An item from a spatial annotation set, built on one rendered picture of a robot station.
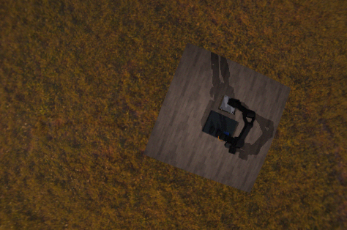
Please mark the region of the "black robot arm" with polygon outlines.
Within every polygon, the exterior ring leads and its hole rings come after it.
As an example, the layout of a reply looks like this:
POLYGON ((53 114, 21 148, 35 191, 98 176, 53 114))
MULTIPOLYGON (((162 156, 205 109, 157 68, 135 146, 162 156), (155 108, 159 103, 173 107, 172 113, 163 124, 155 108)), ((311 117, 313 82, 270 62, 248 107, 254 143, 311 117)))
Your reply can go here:
POLYGON ((231 154, 236 154, 236 148, 241 148, 244 146, 245 144, 245 139, 247 137, 247 134, 249 133, 250 129, 253 127, 253 123, 255 121, 255 111, 249 110, 247 108, 245 108, 243 105, 241 105, 239 100, 236 99, 229 99, 229 101, 227 102, 227 104, 229 104, 230 106, 232 106, 233 108, 238 108, 243 115, 243 121, 245 123, 244 127, 242 128, 241 133, 239 134, 239 137, 234 136, 234 138, 231 138, 229 143, 227 140, 225 140, 225 148, 229 149, 229 153, 231 154), (251 118, 252 121, 248 122, 247 118, 251 118))

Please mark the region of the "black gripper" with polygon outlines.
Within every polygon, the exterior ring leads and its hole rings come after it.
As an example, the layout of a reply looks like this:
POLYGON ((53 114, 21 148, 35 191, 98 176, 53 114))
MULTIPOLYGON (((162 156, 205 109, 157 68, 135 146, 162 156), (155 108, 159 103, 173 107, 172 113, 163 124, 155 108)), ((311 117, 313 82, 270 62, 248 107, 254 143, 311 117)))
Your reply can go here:
POLYGON ((221 133, 221 134, 220 134, 220 139, 222 139, 222 140, 224 140, 224 141, 227 140, 229 143, 231 143, 231 142, 230 142, 231 138, 233 138, 233 137, 228 136, 228 135, 225 134, 225 133, 221 133))

